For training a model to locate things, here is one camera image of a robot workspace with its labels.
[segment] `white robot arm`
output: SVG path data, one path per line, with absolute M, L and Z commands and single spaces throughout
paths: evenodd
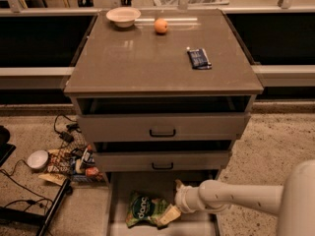
M 216 180 L 199 187 L 177 181 L 177 207 L 184 213 L 220 213 L 230 205 L 279 217 L 278 236 L 315 235 L 315 160 L 299 164 L 283 186 L 229 185 Z

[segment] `snack bag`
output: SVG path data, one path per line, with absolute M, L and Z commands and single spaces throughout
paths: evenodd
M 130 204 L 126 217 L 128 227 L 132 227 L 140 221 L 157 227 L 164 226 L 159 223 L 159 219 L 167 210 L 169 203 L 161 198 L 151 198 L 133 191 L 130 196 Z

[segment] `cable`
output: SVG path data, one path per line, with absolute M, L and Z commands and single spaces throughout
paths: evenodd
M 66 118 L 66 119 L 67 119 L 68 121 L 70 121 L 70 122 L 77 123 L 77 121 L 74 121 L 74 120 L 70 119 L 68 116 L 66 116 L 66 115 L 64 115 L 64 114 L 58 114 L 58 115 L 56 116 L 55 122 L 54 122 L 54 124 L 53 124 L 53 129 L 54 129 L 55 133 L 57 133 L 58 135 L 61 134 L 61 132 L 60 132 L 60 131 L 57 131 L 57 129 L 56 129 L 56 123 L 57 123 L 57 120 L 58 120 L 59 117 L 64 117 L 64 118 Z
M 66 118 L 68 121 L 74 123 L 74 124 L 68 124 L 68 125 L 67 125 L 67 130 L 68 130 L 68 132 L 65 132 L 65 131 L 60 132 L 60 131 L 58 131 L 58 130 L 56 129 L 56 123 L 57 123 L 57 120 L 58 120 L 59 117 L 64 117 L 64 118 Z M 59 114 L 59 115 L 57 115 L 56 118 L 55 118 L 55 121 L 54 121 L 54 124 L 53 124 L 53 129 L 54 129 L 54 132 L 59 135 L 59 138 L 60 138 L 60 139 L 62 139 L 62 140 L 65 141 L 66 143 L 70 144 L 70 143 L 72 143 L 72 142 L 75 140 L 74 137 L 70 134 L 70 132 L 73 131 L 73 130 L 79 130 L 79 126 L 78 126 L 77 121 L 74 121 L 74 120 L 70 119 L 70 118 L 69 118 L 68 116 L 66 116 L 66 115 Z
M 0 169 L 0 172 L 3 174 L 3 175 L 5 175 L 6 177 L 8 177 L 12 182 L 14 182 L 16 185 L 18 185 L 18 186 L 20 186 L 21 188 L 23 188 L 24 190 L 27 190 L 28 192 L 30 192 L 30 193 L 32 193 L 32 194 L 34 194 L 34 195 L 36 195 L 36 196 L 38 196 L 38 197 L 40 197 L 40 198 L 43 198 L 43 199 L 46 199 L 46 197 L 44 197 L 44 196 L 42 196 L 42 195 L 40 195 L 40 194 L 38 194 L 38 193 L 36 193 L 36 192 L 34 192 L 34 191 L 32 191 L 32 190 L 30 190 L 29 188 L 27 188 L 27 187 L 25 187 L 25 186 L 23 186 L 23 185 L 21 185 L 21 184 L 19 184 L 17 181 L 15 181 L 9 174 L 8 174 L 8 172 L 7 171 L 5 171 L 4 169 Z
M 16 204 L 16 203 L 19 203 L 19 202 L 25 202 L 25 203 L 27 203 L 28 200 L 15 200 L 15 201 L 9 202 L 9 203 L 6 204 L 5 206 L 3 206 L 3 208 L 9 207 L 10 205 L 13 205 L 13 204 Z
M 41 201 L 47 201 L 46 205 L 44 205 L 43 203 L 41 203 Z M 27 211 L 30 207 L 34 206 L 34 205 L 38 205 L 40 208 L 43 208 L 43 214 L 46 215 L 47 210 L 48 210 L 48 203 L 50 202 L 49 199 L 40 199 L 38 201 L 34 201 L 34 200 L 27 200 L 27 203 L 29 204 L 29 206 L 27 206 L 23 211 Z
M 21 160 L 19 160 L 19 161 L 16 163 L 16 165 L 14 165 L 14 168 L 13 168 L 13 170 L 12 170 L 12 172 L 11 172 L 10 174 L 9 174 L 7 171 L 5 171 L 4 169 L 0 169 L 0 170 L 4 170 L 10 177 L 12 177 L 13 174 L 16 172 L 16 168 L 17 168 L 17 166 L 18 166 L 18 164 L 19 164 L 20 162 L 22 162 L 22 163 L 25 164 L 27 167 L 29 167 L 28 164 L 27 164 L 23 159 L 21 159 Z

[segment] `open drawer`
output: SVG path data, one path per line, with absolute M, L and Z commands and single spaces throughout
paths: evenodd
M 101 172 L 221 169 L 229 159 L 229 150 L 94 153 Z
M 248 113 L 86 115 L 78 122 L 90 143 L 235 140 L 249 118 Z
M 136 224 L 128 228 L 125 221 L 132 191 L 157 198 L 161 197 L 174 204 L 174 180 L 180 179 L 189 185 L 199 185 L 202 181 L 212 177 L 209 171 L 113 173 L 107 236 L 220 235 L 217 218 L 204 212 L 182 214 L 163 229 L 157 229 L 147 223 Z

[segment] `black cable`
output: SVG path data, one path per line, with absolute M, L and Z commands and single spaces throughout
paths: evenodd
M 16 204 L 16 203 L 19 203 L 19 202 L 25 202 L 25 203 L 27 203 L 28 200 L 15 200 L 15 201 L 9 202 L 9 203 L 6 204 L 5 206 L 3 206 L 3 208 L 9 207 L 10 205 L 13 205 L 13 204 Z
M 18 183 L 17 181 L 15 181 L 15 180 L 8 174 L 8 172 L 5 171 L 4 169 L 0 169 L 0 172 L 1 172 L 3 175 L 5 175 L 6 177 L 8 177 L 8 178 L 9 178 L 12 182 L 14 182 L 16 185 L 18 185 L 19 187 L 23 188 L 24 190 L 27 190 L 28 192 L 30 192 L 30 193 L 32 193 L 32 194 L 34 194 L 34 195 L 36 195 L 36 196 L 38 196 L 38 197 L 40 197 L 40 198 L 46 199 L 46 197 L 44 197 L 44 196 L 42 196 L 42 195 L 40 195 L 40 194 L 38 194 L 38 193 L 36 193 L 36 192 L 30 190 L 29 188 L 27 188 L 27 187 L 25 187 L 25 186 L 23 186 L 23 185 L 21 185 L 21 184 L 19 184 L 19 183 Z
M 41 201 L 47 201 L 47 204 L 44 205 L 43 203 L 41 203 Z M 23 211 L 27 211 L 30 207 L 34 205 L 38 205 L 40 208 L 43 208 L 43 214 L 46 215 L 47 210 L 48 210 L 48 202 L 50 202 L 49 199 L 40 199 L 38 201 L 27 200 L 27 203 L 29 204 L 29 206 L 27 206 Z
M 56 116 L 55 122 L 54 122 L 54 124 L 53 124 L 53 129 L 54 129 L 55 133 L 57 133 L 58 135 L 61 134 L 61 132 L 60 132 L 60 131 L 57 131 L 57 129 L 56 129 L 56 123 L 57 123 L 57 120 L 58 120 L 59 117 L 64 117 L 64 118 L 66 118 L 66 119 L 67 119 L 68 121 L 70 121 L 70 122 L 74 122 L 74 123 L 77 122 L 77 121 L 71 120 L 68 116 L 66 116 L 66 115 L 64 115 L 64 114 L 58 114 L 58 115 Z
M 12 172 L 11 172 L 10 174 L 9 174 L 6 170 L 4 170 L 4 171 L 5 171 L 10 177 L 12 177 L 13 174 L 16 172 L 16 168 L 17 168 L 17 166 L 18 166 L 18 164 L 19 164 L 20 162 L 22 162 L 22 163 L 25 164 L 27 167 L 29 167 L 28 164 L 27 164 L 23 159 L 21 159 L 21 160 L 17 161 L 16 165 L 14 165 L 14 168 L 13 168 L 13 170 L 12 170 Z

